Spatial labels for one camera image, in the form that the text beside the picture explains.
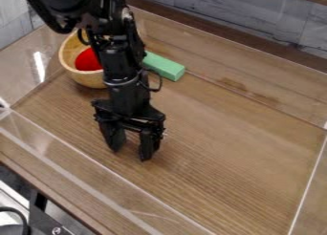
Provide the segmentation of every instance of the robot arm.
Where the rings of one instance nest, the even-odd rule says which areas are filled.
[[[46,25],[58,33],[78,28],[78,40],[90,45],[104,68],[109,100],[92,102],[94,118],[113,152],[125,130],[138,133],[138,156],[149,160],[160,148],[164,114],[149,104],[148,71],[141,67],[144,44],[125,0],[26,0]],[[88,41],[81,38],[85,30]]]

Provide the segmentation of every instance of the black cable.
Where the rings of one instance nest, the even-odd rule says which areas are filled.
[[[50,15],[41,0],[26,0],[37,15],[41,17],[49,28],[58,33],[69,33],[74,28],[74,24],[68,24],[65,27],[57,23],[56,18]]]
[[[22,221],[21,235],[28,235],[29,234],[29,227],[28,227],[28,223],[26,223],[26,220],[25,220],[25,217],[24,217],[22,213],[18,210],[16,210],[16,209],[13,209],[10,207],[0,207],[0,212],[10,212],[10,213],[14,213],[18,216],[18,218]]]

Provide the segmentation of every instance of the green block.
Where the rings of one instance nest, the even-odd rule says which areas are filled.
[[[142,65],[145,68],[157,72],[161,77],[172,81],[177,81],[185,72],[184,65],[150,52],[146,52],[146,56],[142,59]]]

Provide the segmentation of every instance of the wooden bowl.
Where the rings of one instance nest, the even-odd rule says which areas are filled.
[[[61,44],[58,50],[58,60],[68,71],[70,78],[77,84],[89,88],[102,89],[105,88],[102,79],[104,71],[80,71],[74,67],[74,60],[77,56],[88,48],[88,46],[80,43],[76,32],[73,32]]]

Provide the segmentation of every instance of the red object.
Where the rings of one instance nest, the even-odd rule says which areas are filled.
[[[74,61],[74,66],[80,71],[97,71],[102,69],[96,54],[90,48],[80,53]]]

